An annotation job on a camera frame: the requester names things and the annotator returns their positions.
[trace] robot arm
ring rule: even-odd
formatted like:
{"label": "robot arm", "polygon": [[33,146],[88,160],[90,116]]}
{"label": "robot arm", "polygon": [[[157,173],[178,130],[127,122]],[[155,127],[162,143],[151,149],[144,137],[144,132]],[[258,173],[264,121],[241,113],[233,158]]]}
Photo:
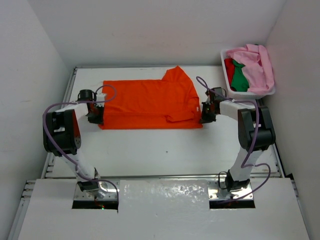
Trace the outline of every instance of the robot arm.
{"label": "robot arm", "polygon": [[97,170],[91,166],[80,150],[81,135],[78,120],[87,117],[93,124],[103,124],[104,103],[81,103],[82,101],[104,101],[105,94],[96,94],[91,90],[81,90],[78,94],[79,104],[68,105],[60,110],[49,112],[45,116],[48,130],[60,148],[70,156],[74,162],[66,159],[55,148],[43,131],[43,145],[47,152],[60,157],[71,168],[76,176],[77,184],[82,192],[88,192],[93,196],[104,195],[105,188],[100,182],[87,181],[81,178],[98,179]]}
{"label": "robot arm", "polygon": [[[212,88],[212,90],[223,95],[221,87]],[[276,141],[269,109],[266,106],[258,107],[259,122],[256,123],[256,110],[253,104],[247,105],[224,100],[223,97],[213,92],[207,91],[206,94],[208,99],[202,103],[201,123],[215,122],[218,114],[231,117],[238,122],[240,150],[233,166],[227,171],[224,182],[228,192],[245,188],[250,182],[250,174],[258,158]],[[259,127],[257,138],[253,152],[244,167],[243,162],[253,142],[256,124]]]}

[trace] pink cloth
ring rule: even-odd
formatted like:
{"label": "pink cloth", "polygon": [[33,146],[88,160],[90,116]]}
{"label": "pink cloth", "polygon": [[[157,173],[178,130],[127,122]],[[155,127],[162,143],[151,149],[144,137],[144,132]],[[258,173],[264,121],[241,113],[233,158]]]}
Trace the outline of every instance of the pink cloth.
{"label": "pink cloth", "polygon": [[267,49],[264,46],[247,44],[245,47],[228,50],[226,54],[245,65],[242,73],[249,83],[248,92],[264,95],[273,89],[274,74]]}

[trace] cable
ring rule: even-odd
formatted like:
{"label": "cable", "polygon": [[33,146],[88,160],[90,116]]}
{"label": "cable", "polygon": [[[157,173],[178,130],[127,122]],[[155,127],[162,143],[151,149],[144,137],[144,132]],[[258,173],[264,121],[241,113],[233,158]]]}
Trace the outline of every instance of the cable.
{"label": "cable", "polygon": [[105,85],[102,85],[102,86],[98,87],[97,90],[95,90],[94,93],[97,94],[98,91],[99,91],[100,89],[104,88],[104,87],[109,87],[109,88],[112,88],[112,89],[113,89],[113,91],[114,91],[113,97],[110,98],[108,101],[113,100],[113,99],[117,96],[117,90],[116,90],[116,88],[115,88],[114,86],[112,86],[112,85],[110,85],[110,84],[105,84]]}
{"label": "cable", "polygon": [[269,166],[269,164],[267,163],[260,163],[260,164],[246,164],[249,157],[250,157],[250,154],[254,151],[254,148],[255,148],[255,144],[256,144],[256,140],[257,140],[257,136],[258,136],[258,130],[259,130],[259,119],[260,119],[260,114],[259,114],[259,108],[258,108],[258,105],[257,105],[257,102],[254,101],[254,100],[234,100],[230,97],[226,97],[226,96],[223,96],[221,94],[219,94],[218,92],[210,89],[208,87],[208,84],[206,83],[206,81],[200,77],[200,76],[197,76],[195,78],[203,87],[205,87],[208,91],[222,97],[223,99],[225,100],[228,100],[228,101],[231,101],[231,102],[234,102],[234,103],[251,103],[254,105],[254,108],[255,108],[255,128],[254,128],[254,135],[253,135],[253,139],[252,139],[252,143],[250,145],[250,148],[241,164],[241,168],[244,169],[244,168],[248,168],[248,167],[260,167],[260,166],[267,166],[268,168],[268,175],[266,177],[266,179],[264,180],[263,183],[261,183],[258,187],[256,187],[254,190],[252,190],[250,193],[246,194],[246,195],[243,195],[241,197],[238,197],[236,199],[232,199],[232,200],[226,200],[226,201],[223,201],[222,203],[230,203],[230,202],[234,202],[234,201],[237,201],[239,199],[243,199],[245,197],[247,197],[248,195],[254,193],[255,191],[257,191],[258,189],[260,189],[270,178],[271,176],[271,168]]}
{"label": "cable", "polygon": [[[108,99],[108,100],[105,100],[105,101],[77,101],[77,102],[60,102],[60,103],[54,103],[50,106],[48,106],[44,113],[42,114],[42,123],[43,123],[43,129],[44,129],[44,132],[45,134],[47,135],[48,139],[50,140],[50,142],[53,144],[53,146],[58,150],[58,152],[64,156],[67,160],[69,160],[71,163],[73,163],[75,165],[75,170],[76,172],[78,171],[78,164],[75,160],[73,160],[70,156],[68,156],[65,151],[62,150],[61,147],[59,147],[59,145],[56,143],[56,141],[54,140],[54,138],[52,137],[52,135],[50,134],[50,131],[48,129],[48,126],[47,126],[47,121],[46,121],[46,115],[47,113],[49,112],[50,109],[52,109],[53,107],[56,107],[56,106],[61,106],[61,105],[77,105],[77,104],[101,104],[101,103],[108,103],[110,101],[112,101],[116,96],[117,96],[117,90],[115,87],[111,86],[111,85],[103,85],[101,87],[99,87],[96,91],[98,91],[99,89],[103,88],[103,87],[111,87],[113,90],[114,90],[114,95]],[[105,179],[90,179],[86,176],[83,176],[81,175],[79,172],[77,172],[77,175],[86,180],[86,181],[90,181],[90,182],[95,182],[95,183],[98,183],[98,182],[106,182],[106,183],[109,183],[111,184],[114,188],[115,188],[115,192],[116,192],[116,196],[117,196],[117,200],[119,202],[119,193],[118,193],[118,188],[117,186],[109,181],[109,180],[105,180]]]}

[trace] orange shirt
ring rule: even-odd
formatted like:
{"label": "orange shirt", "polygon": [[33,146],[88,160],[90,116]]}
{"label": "orange shirt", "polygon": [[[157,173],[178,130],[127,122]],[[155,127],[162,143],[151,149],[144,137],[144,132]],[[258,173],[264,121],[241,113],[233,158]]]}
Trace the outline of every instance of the orange shirt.
{"label": "orange shirt", "polygon": [[[104,104],[102,129],[197,129],[201,110],[191,79],[179,67],[159,80],[104,81],[117,96]],[[102,92],[112,96],[113,90]]]}

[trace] white platform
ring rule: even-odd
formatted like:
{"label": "white platform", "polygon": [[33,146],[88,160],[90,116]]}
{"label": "white platform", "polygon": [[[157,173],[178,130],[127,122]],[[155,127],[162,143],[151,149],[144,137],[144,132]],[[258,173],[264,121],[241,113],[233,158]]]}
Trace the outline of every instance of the white platform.
{"label": "white platform", "polygon": [[[82,89],[95,91],[104,80],[161,79],[169,68],[79,68],[70,100],[76,100]],[[206,90],[195,80],[196,76],[204,78],[210,88],[226,88],[221,66],[182,68],[193,80],[202,102],[206,100]],[[237,122],[221,115],[202,129],[101,130],[86,119],[79,126],[81,150],[102,176],[218,174],[233,165],[240,148]],[[276,161],[275,150],[270,146],[257,162],[268,163],[274,176],[279,176]],[[264,166],[252,171],[267,172]],[[62,160],[56,159],[47,177],[74,177],[74,174]]]}
{"label": "white platform", "polygon": [[123,180],[119,213],[72,209],[75,185],[37,180],[19,240],[309,239],[288,178],[270,179],[247,209],[210,210],[205,180]]}

